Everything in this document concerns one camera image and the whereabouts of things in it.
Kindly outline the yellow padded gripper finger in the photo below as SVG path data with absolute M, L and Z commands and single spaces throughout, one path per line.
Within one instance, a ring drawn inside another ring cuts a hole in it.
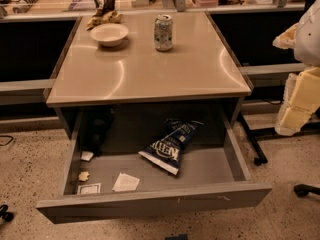
M 320 108 L 320 68 L 309 67 L 286 80 L 283 104 L 277 115 L 275 131 L 282 136 L 298 133 Z
M 295 23 L 286 31 L 277 36 L 272 45 L 279 49 L 293 49 L 295 47 L 295 34 L 298 24 Z

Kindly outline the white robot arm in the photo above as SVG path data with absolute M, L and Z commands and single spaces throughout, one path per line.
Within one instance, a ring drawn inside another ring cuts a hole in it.
M 311 5 L 298 23 L 277 36 L 272 45 L 292 49 L 294 58 L 306 65 L 299 74 L 289 74 L 274 126 L 277 134 L 292 136 L 320 108 L 320 0 Z

